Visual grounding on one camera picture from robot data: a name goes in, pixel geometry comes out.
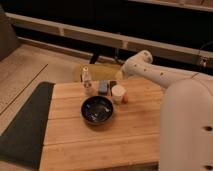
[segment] wooden table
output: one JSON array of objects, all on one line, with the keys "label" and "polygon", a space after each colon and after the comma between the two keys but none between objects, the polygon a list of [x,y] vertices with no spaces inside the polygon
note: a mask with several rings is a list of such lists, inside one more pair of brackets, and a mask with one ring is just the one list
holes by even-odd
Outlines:
[{"label": "wooden table", "polygon": [[[56,84],[40,170],[92,170],[158,162],[161,88],[143,78],[118,81],[128,104],[114,105],[101,126],[85,124],[81,83]],[[98,82],[93,82],[97,90]]]}]

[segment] dark ceramic bowl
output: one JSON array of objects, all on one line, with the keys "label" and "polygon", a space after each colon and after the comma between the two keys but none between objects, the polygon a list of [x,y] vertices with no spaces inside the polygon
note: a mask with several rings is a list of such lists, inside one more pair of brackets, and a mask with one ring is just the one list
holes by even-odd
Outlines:
[{"label": "dark ceramic bowl", "polygon": [[102,96],[88,98],[81,106],[83,118],[92,125],[100,125],[107,121],[113,113],[110,100]]}]

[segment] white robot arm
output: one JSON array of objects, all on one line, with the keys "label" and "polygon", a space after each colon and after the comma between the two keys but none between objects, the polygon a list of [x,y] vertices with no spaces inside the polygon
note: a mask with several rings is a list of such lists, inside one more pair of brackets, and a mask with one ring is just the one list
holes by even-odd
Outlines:
[{"label": "white robot arm", "polygon": [[141,51],[122,67],[166,88],[161,105],[160,171],[213,170],[213,77],[152,65]]}]

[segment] cup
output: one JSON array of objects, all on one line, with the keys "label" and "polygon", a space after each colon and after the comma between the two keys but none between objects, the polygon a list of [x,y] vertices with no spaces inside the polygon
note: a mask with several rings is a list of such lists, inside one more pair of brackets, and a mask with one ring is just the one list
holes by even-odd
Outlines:
[{"label": "cup", "polygon": [[115,104],[121,104],[124,94],[126,93],[126,89],[122,85],[115,85],[112,87],[112,99]]}]

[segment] plastic bottle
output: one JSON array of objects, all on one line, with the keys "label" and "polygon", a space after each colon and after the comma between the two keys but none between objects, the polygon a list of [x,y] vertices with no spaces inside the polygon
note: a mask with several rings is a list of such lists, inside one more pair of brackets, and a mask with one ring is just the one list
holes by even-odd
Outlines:
[{"label": "plastic bottle", "polygon": [[82,82],[85,88],[85,94],[91,96],[93,93],[92,88],[92,76],[89,72],[89,68],[87,66],[83,67],[82,69]]}]

